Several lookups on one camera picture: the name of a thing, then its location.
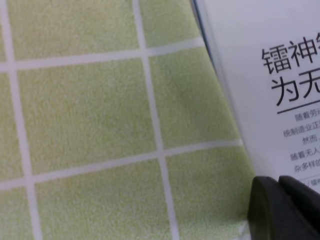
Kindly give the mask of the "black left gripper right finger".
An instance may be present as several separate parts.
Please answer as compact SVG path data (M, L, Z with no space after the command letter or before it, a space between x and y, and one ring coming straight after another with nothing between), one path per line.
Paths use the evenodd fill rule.
M320 194L292 176L282 175L278 183L311 225L319 225Z

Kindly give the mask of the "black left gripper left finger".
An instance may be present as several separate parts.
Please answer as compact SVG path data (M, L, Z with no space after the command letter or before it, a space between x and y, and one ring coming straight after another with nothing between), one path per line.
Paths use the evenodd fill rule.
M251 239L318 240L320 225L311 225L278 180L269 176L252 180L247 212Z

